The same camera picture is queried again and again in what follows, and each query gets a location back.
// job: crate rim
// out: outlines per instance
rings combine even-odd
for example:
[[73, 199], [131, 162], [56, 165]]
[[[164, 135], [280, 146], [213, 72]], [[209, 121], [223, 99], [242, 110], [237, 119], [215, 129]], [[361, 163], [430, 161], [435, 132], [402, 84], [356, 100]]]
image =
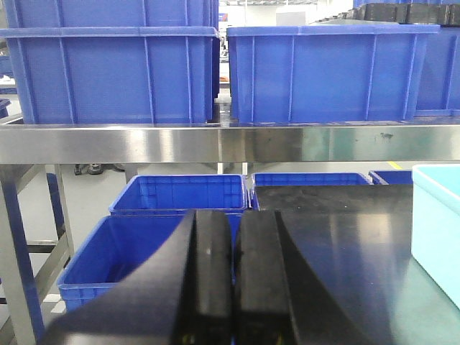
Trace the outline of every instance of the crate rim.
[[243, 36], [314, 36], [314, 35], [398, 35], [437, 34], [441, 26], [437, 24], [393, 25], [312, 25], [303, 27], [231, 27], [229, 37]]
[[223, 175], [216, 175], [216, 174], [196, 174], [196, 175], [181, 175], [181, 174], [176, 174], [176, 175], [136, 175], [134, 176], [121, 190], [121, 192], [118, 194], [114, 202], [109, 206], [109, 212], [113, 214], [114, 216], [121, 216], [123, 213], [130, 212], [130, 211], [135, 211], [135, 212], [142, 212], [142, 213], [149, 213], [152, 214], [152, 211], [157, 211], [159, 213], [156, 213], [158, 216], [163, 215], [163, 212], [171, 212], [171, 211], [177, 211], [177, 212], [185, 212], [188, 211], [189, 208], [145, 208], [145, 209], [138, 209], [138, 208], [122, 208], [122, 209], [117, 209], [116, 205], [117, 203], [120, 202], [120, 200], [123, 198], [124, 194], [133, 186], [133, 184], [136, 183], [138, 179], [141, 178], [151, 178], [151, 177], [161, 177], [161, 178], [184, 178], [184, 177], [208, 177], [208, 176], [232, 176], [232, 177], [238, 177], [241, 180], [241, 197], [242, 197], [242, 203], [243, 206], [240, 208], [205, 208], [209, 210], [215, 210], [215, 211], [225, 211], [225, 213], [229, 214], [231, 212], [235, 211], [244, 211], [247, 210], [248, 208], [248, 195], [247, 195], [247, 187], [246, 187], [246, 181], [244, 179], [244, 175], [240, 174], [223, 174]]

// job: blue storage bin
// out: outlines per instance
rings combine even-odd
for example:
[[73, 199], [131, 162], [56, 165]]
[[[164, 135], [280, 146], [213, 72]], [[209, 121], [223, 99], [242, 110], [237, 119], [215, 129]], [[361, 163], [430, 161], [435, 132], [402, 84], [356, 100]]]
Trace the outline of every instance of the blue storage bin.
[[460, 308], [460, 165], [414, 167], [412, 254]]
[[374, 170], [369, 172], [375, 185], [412, 185], [412, 170]]
[[3, 119], [4, 117], [8, 116], [8, 109], [7, 106], [9, 106], [11, 102], [9, 99], [2, 99], [0, 98], [0, 119]]
[[243, 175], [139, 175], [111, 204], [112, 216], [185, 214], [189, 209], [220, 210], [229, 217], [235, 240], [248, 208]]
[[260, 172], [252, 174], [252, 207], [259, 208], [256, 187], [264, 185], [370, 185], [356, 172]]
[[353, 0], [354, 7], [360, 7], [365, 4], [459, 4], [460, 0]]
[[210, 27], [3, 29], [27, 124], [190, 124], [213, 111]]
[[428, 38], [417, 116], [460, 115], [459, 27], [443, 27]]
[[10, 27], [216, 27], [218, 0], [4, 0]]
[[228, 30], [240, 123], [409, 120], [436, 25]]
[[0, 55], [0, 75], [13, 77], [13, 66], [8, 55]]
[[123, 280], [161, 247], [181, 220], [182, 216], [104, 218], [57, 281], [67, 310]]

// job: metal shelf rail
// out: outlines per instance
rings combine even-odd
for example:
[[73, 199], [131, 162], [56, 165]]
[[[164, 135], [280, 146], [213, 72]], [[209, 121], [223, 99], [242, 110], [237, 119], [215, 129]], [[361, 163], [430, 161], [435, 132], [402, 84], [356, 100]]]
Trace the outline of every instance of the metal shelf rail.
[[[460, 160], [460, 119], [411, 123], [295, 126], [33, 126], [7, 119], [0, 125], [0, 276], [11, 321], [0, 344], [17, 330], [19, 345], [33, 345], [43, 332], [40, 303], [73, 253], [61, 164], [153, 162], [375, 162]], [[17, 169], [54, 165], [65, 233], [34, 279], [17, 200]]]

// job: shelf leg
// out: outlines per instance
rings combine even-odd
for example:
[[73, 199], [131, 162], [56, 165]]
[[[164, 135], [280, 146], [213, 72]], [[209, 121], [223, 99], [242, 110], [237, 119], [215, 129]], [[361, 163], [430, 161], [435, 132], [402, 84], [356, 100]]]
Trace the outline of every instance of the shelf leg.
[[42, 312], [30, 264], [14, 176], [0, 166], [0, 276], [17, 343], [34, 345], [43, 334]]

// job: light blue plastic bin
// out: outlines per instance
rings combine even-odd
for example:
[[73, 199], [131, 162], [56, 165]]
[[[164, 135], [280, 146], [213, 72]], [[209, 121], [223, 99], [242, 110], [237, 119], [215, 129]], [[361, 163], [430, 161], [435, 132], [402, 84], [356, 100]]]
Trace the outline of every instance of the light blue plastic bin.
[[246, 123], [401, 121], [415, 114], [437, 25], [228, 30], [233, 115]]
[[460, 165], [413, 170], [412, 254], [460, 308]]
[[3, 29], [27, 124], [202, 124], [213, 27]]

